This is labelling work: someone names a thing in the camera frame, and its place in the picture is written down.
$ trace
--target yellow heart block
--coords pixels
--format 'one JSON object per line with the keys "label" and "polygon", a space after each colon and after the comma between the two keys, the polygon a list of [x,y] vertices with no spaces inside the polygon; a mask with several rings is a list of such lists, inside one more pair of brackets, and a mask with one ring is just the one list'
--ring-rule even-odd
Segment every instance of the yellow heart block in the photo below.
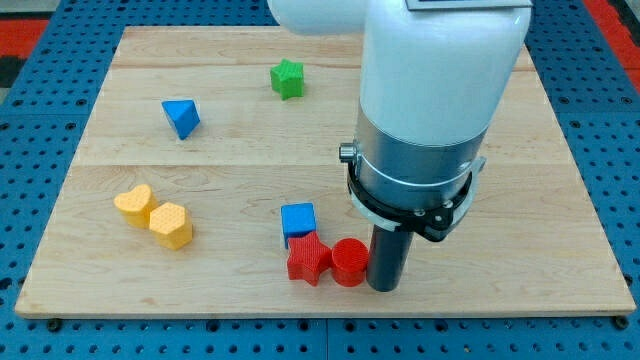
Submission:
{"label": "yellow heart block", "polygon": [[178,250],[193,238],[193,225],[189,212],[183,206],[164,203],[151,212],[149,230],[158,244]]}
{"label": "yellow heart block", "polygon": [[113,203],[129,225],[142,229],[149,228],[151,211],[158,207],[158,200],[153,195],[151,186],[147,184],[138,185],[127,193],[119,194]]}

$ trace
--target blue pegboard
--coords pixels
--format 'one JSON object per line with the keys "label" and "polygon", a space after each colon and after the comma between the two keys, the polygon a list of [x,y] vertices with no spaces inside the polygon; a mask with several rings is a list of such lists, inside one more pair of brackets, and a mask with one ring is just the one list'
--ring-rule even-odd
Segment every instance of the blue pegboard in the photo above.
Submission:
{"label": "blue pegboard", "polygon": [[[126,25],[275,25],[265,0],[63,0],[0,106],[0,358],[640,358],[640,318],[28,321],[13,312]],[[535,1],[536,69],[640,287],[640,99],[578,0]]]}

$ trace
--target red cylinder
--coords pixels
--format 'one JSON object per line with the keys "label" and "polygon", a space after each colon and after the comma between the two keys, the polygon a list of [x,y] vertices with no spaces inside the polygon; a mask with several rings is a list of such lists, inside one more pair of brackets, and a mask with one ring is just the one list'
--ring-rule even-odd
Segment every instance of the red cylinder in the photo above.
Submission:
{"label": "red cylinder", "polygon": [[338,241],[331,251],[331,257],[331,275],[338,284],[352,287],[364,281],[369,250],[362,241],[353,238]]}

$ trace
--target silver cylinder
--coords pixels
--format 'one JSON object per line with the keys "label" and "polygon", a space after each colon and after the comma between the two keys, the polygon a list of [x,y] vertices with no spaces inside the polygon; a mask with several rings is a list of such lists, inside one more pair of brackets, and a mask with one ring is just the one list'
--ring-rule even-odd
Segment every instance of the silver cylinder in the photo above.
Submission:
{"label": "silver cylinder", "polygon": [[382,132],[360,108],[354,141],[356,177],[371,196],[389,206],[438,208],[464,186],[485,132],[453,145],[412,144]]}

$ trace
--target toy block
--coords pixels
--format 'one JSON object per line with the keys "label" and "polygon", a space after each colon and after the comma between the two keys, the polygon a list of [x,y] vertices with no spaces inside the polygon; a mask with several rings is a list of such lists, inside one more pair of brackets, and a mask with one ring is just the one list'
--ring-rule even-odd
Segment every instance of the toy block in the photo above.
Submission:
{"label": "toy block", "polygon": [[282,100],[304,96],[304,65],[282,59],[271,68],[271,88],[280,93]]}
{"label": "toy block", "polygon": [[173,131],[180,140],[186,139],[200,123],[193,100],[163,101],[162,108]]}
{"label": "toy block", "polygon": [[172,203],[164,203],[151,212],[149,230],[158,244],[171,250],[180,249],[193,237],[193,225],[187,209]]}
{"label": "toy block", "polygon": [[317,286],[320,273],[331,267],[331,249],[320,242],[315,231],[289,239],[291,252],[287,260],[289,280],[305,280]]}
{"label": "toy block", "polygon": [[129,225],[143,229],[149,227],[151,211],[158,207],[158,200],[153,195],[151,186],[147,184],[138,185],[127,193],[118,194],[113,199],[113,203]]}
{"label": "toy block", "polygon": [[369,250],[358,239],[342,239],[331,252],[331,275],[340,285],[357,286],[364,281]]}
{"label": "toy block", "polygon": [[316,215],[312,203],[289,204],[280,208],[284,248],[289,248],[290,237],[302,237],[316,230]]}

